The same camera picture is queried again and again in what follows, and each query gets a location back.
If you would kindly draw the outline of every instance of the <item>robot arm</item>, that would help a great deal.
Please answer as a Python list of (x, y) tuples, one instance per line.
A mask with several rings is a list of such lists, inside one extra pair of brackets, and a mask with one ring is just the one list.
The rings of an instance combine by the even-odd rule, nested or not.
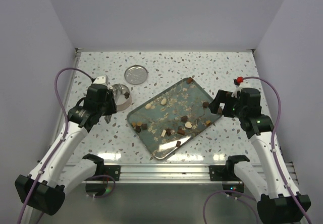
[[(218, 174), (238, 177), (245, 183), (257, 201), (258, 214), (263, 223), (298, 222), (303, 218), (303, 214), (287, 186), (305, 211), (310, 207), (309, 197), (300, 194), (290, 177), (281, 152), (277, 148), (276, 136), (275, 142), (271, 143), (274, 126), (269, 116), (261, 114), (260, 92), (254, 88), (247, 88), (243, 78), (240, 77), (235, 80), (235, 84), (237, 85), (235, 92), (219, 90), (209, 109), (211, 113), (216, 114), (220, 103), (224, 103), (222, 115), (239, 119), (241, 128), (246, 132), (259, 156), (265, 180), (253, 170), (249, 159), (244, 155), (228, 157), (225, 168)], [(273, 152), (276, 153), (278, 163), (288, 181), (287, 186), (279, 173)]]
[[(107, 123), (111, 115), (117, 112), (115, 101), (118, 100), (120, 92), (107, 88), (107, 76), (97, 77), (87, 89), (83, 106), (78, 104), (68, 112), (68, 132), (63, 138), (65, 125), (54, 141), (49, 151), (28, 176), (19, 175), (15, 181), (21, 201), (24, 203), (26, 197), (34, 184), (36, 177), (40, 175), (33, 189), (28, 205), (54, 215), (64, 202), (65, 195), (85, 179), (95, 175), (103, 166), (103, 159), (88, 154), (76, 165), (68, 177), (60, 175), (68, 159), (78, 144), (90, 132), (92, 127), (104, 117)], [(47, 165), (43, 163), (51, 156)]]

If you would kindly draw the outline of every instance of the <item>green tray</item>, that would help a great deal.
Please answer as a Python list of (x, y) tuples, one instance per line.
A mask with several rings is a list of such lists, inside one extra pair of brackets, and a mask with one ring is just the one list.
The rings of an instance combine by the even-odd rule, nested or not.
[[(168, 157), (179, 149), (176, 146), (177, 141), (181, 141), (181, 146), (187, 144), (208, 127), (206, 121), (214, 123), (221, 117), (211, 114), (209, 108), (202, 106), (203, 102), (212, 102), (213, 98), (195, 80), (190, 84), (186, 80), (187, 78), (180, 80), (127, 115), (131, 126), (133, 122), (148, 124), (147, 130), (142, 129), (140, 133), (136, 133), (156, 159)], [(164, 98), (167, 99), (167, 103), (161, 105), (160, 102)], [(152, 105), (150, 109), (145, 108), (148, 103)], [(182, 116), (188, 117), (193, 126), (191, 129), (184, 127), (185, 123), (181, 122)], [(185, 131), (184, 136), (177, 133), (179, 126)], [(172, 134), (162, 137), (161, 134), (166, 128), (172, 129)]]

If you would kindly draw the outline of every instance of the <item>metal lid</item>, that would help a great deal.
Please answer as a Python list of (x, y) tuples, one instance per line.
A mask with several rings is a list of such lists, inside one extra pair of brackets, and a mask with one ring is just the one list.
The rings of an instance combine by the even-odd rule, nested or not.
[(129, 84), (142, 84), (146, 81), (147, 76), (147, 69), (141, 65), (133, 65), (125, 71), (125, 79)]

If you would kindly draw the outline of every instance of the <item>terrazzo surface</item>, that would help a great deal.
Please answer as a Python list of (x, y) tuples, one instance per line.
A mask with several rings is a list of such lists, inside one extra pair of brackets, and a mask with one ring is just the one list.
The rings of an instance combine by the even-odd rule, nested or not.
[[(131, 65), (148, 70), (147, 80), (130, 85), (124, 78)], [(112, 116), (109, 124), (101, 119), (75, 149), (69, 163), (78, 163), (88, 154), (96, 154), (107, 163), (203, 163), (222, 164), (230, 155), (245, 154), (252, 163), (259, 158), (240, 128), (237, 119), (221, 118), (176, 153), (164, 160), (154, 159), (137, 134), (127, 123), (127, 114), (180, 79), (194, 80), (215, 97), (219, 89), (234, 91), (233, 79), (238, 76), (258, 76), (251, 52), (82, 52), (78, 68), (92, 77), (107, 75), (109, 84), (122, 83), (131, 89), (132, 104)], [(250, 87), (261, 92), (262, 113), (269, 115), (261, 83), (249, 80)], [(85, 95), (89, 79), (76, 73), (67, 110)]]

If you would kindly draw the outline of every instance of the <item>white wall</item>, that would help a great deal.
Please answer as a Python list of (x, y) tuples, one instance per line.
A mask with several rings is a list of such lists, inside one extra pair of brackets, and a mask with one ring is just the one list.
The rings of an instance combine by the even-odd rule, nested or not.
[[(0, 223), (18, 218), (14, 181), (48, 148), (59, 113), (54, 77), (73, 56), (49, 0), (0, 0)], [(62, 94), (67, 79), (61, 78)]]
[[(278, 137), (295, 164), (300, 190), (311, 198), (313, 223), (322, 223), (323, 0), (285, 0), (255, 52), (260, 76), (282, 99)], [(277, 100), (266, 89), (271, 113)]]
[(51, 0), (75, 47), (256, 48), (283, 0)]

